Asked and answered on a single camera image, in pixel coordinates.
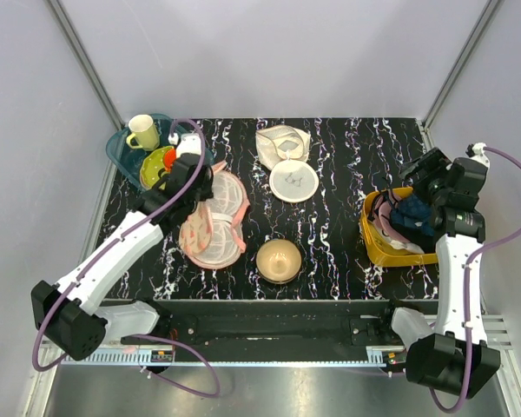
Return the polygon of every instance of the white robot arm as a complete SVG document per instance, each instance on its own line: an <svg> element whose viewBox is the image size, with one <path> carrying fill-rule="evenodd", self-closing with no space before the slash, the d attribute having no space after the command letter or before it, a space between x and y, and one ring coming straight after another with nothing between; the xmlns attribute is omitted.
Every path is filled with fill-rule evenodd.
<svg viewBox="0 0 521 417"><path fill-rule="evenodd" d="M198 165L201 139L197 135L183 136L186 140L182 138L181 147L177 148L178 157L170 175L163 176L151 190L140 196L134 210L126 214L114 233L54 286L41 281L31 291L35 324L40 328L60 295L72 284L76 285L54 313L44 334L77 361L92 354L101 343L119 341L132 334L150 334L159 325L162 313L166 313L153 301L100 306L106 294L137 259L161 242L166 233L185 222L195 211L198 201L212 197L212 169L203 165L188 191L154 219L148 218L181 189L189 173ZM92 268L78 280L78 275L91 262Z"/></svg>
<svg viewBox="0 0 521 417"><path fill-rule="evenodd" d="M471 398L496 373L499 352L487 347L480 307L480 255L471 265L467 258L481 249L485 219L475 210L478 192L485 184L490 161L478 143L467 150L469 158L450 162L432 149L402 171L404 178L417 175L413 192L432 208L439 260L439 311L431 328L424 316L409 307L393 310L391 327L407 349L406 376L411 382L459 394L467 349L472 350ZM465 316L465 270L469 280L470 320ZM467 329L471 345L467 346Z"/></svg>

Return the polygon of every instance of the black marble table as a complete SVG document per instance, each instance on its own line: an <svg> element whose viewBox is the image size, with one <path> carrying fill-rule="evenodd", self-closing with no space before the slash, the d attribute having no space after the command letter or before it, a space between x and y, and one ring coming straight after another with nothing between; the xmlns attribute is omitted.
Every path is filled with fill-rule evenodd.
<svg viewBox="0 0 521 417"><path fill-rule="evenodd" d="M268 186L269 171L256 155L257 129L285 123L311 134L308 163L320 177L314 197L279 201ZM243 181L251 207L243 222L247 251L230 268L202 270L177 247L177 231L150 249L121 278L109 298L136 296L220 300L361 300L438 297L436 266L380 268L372 265L359 235L363 199L386 178L401 186L399 166L423 153L414 119L204 119L200 120L215 161ZM136 188L119 172L112 185L99 244L132 207ZM300 275L277 286L259 277L255 255L267 240L286 238L303 255Z"/></svg>

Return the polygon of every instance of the yellow mug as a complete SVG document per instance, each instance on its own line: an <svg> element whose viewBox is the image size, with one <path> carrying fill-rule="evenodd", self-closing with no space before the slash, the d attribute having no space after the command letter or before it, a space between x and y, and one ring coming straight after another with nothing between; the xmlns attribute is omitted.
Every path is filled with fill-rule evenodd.
<svg viewBox="0 0 521 417"><path fill-rule="evenodd" d="M137 115L129 123L131 134L126 138L125 143L132 149L155 150L160 146L160 137L156 130L155 122L149 115Z"/></svg>

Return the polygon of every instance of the teal tray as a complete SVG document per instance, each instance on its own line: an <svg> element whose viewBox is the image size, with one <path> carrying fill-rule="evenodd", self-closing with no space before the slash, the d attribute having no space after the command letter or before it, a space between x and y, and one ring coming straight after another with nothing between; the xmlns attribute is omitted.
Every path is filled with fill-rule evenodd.
<svg viewBox="0 0 521 417"><path fill-rule="evenodd" d="M168 135L170 127L172 126L172 119L168 116L161 114L150 115L154 122L158 135L160 137L160 147L168 146ZM182 126L177 126L175 131L178 134L188 133ZM132 149L126 143L125 140L129 135L129 128L122 129L116 132L112 137L109 138L106 144L106 155L114 163L114 165L120 170L129 182L137 187L140 191L145 191L145 188L139 181L139 170L141 169L142 162L145 158L150 155L142 149ZM210 151L206 154L206 163L213 165L213 157Z"/></svg>

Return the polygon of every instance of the yellow container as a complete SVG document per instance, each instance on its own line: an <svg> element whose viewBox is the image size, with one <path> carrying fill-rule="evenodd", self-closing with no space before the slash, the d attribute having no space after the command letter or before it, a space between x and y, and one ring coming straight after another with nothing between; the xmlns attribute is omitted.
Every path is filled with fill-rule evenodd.
<svg viewBox="0 0 521 417"><path fill-rule="evenodd" d="M401 198L406 198L412 194L413 188L393 189L393 192ZM413 265L437 263L438 257L436 254L415 255L404 249L394 249L380 237L373 224L367 218L371 211L373 200L378 194L379 192L375 191L366 197L360 220L361 233L363 234L366 252L371 262L379 267L411 267Z"/></svg>

